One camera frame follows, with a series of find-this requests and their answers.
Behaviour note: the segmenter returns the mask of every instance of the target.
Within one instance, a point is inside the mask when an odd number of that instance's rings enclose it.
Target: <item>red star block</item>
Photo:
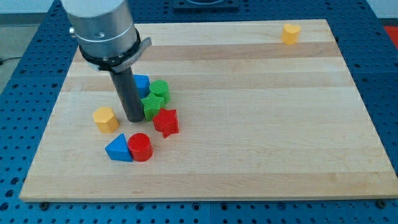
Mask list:
[[[163,138],[178,133],[177,110],[161,108],[159,114],[154,116],[154,126],[156,131],[163,133]]]

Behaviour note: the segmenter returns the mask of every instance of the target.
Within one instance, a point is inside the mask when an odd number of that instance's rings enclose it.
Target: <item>blue pegboard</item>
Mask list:
[[[173,12],[131,1],[136,22],[326,19],[398,171],[398,58],[365,0],[241,0],[239,10]],[[18,199],[77,42],[56,0],[0,96],[2,223],[398,223],[398,200],[326,202],[38,203]]]

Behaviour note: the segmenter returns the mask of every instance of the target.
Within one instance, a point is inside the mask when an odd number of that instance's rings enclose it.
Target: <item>yellow block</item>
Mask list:
[[[113,133],[118,127],[119,123],[113,113],[112,108],[102,106],[94,113],[94,122],[102,133]]]
[[[293,26],[292,24],[285,24],[282,31],[282,41],[287,45],[292,45],[299,39],[301,27]]]

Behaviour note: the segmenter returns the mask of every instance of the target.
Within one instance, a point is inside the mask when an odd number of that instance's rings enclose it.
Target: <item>plastic block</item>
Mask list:
[[[159,114],[154,117],[154,126],[156,131],[163,133],[163,138],[178,133],[177,110],[160,109]]]
[[[149,77],[147,75],[134,75],[134,81],[138,89],[139,98],[143,99],[150,93],[149,91]]]
[[[130,154],[135,161],[144,162],[147,161],[154,153],[150,144],[148,135],[144,133],[133,134],[127,145],[129,147]]]
[[[282,41],[287,45],[292,45],[299,39],[301,27],[293,26],[292,24],[285,24],[282,31]]]
[[[152,121],[154,116],[159,113],[159,110],[165,106],[164,98],[155,96],[153,93],[149,93],[149,95],[141,101],[144,105],[144,114],[147,121]]]
[[[149,90],[156,96],[161,96],[164,98],[164,103],[170,101],[169,84],[164,80],[156,80],[152,82],[149,86]]]
[[[119,123],[113,113],[112,108],[102,106],[94,113],[94,122],[102,133],[113,133],[118,127]]]
[[[120,134],[108,146],[105,147],[109,158],[115,161],[132,162],[132,157],[127,147],[126,138],[124,134]]]

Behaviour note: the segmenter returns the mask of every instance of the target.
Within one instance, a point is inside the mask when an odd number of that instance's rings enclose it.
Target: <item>cable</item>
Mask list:
[[[12,57],[12,58],[4,59],[4,60],[2,60],[2,59],[0,58],[0,65],[4,65],[4,62],[6,62],[6,61],[8,61],[8,60],[14,60],[14,59],[20,59],[20,58],[22,58],[22,57]]]

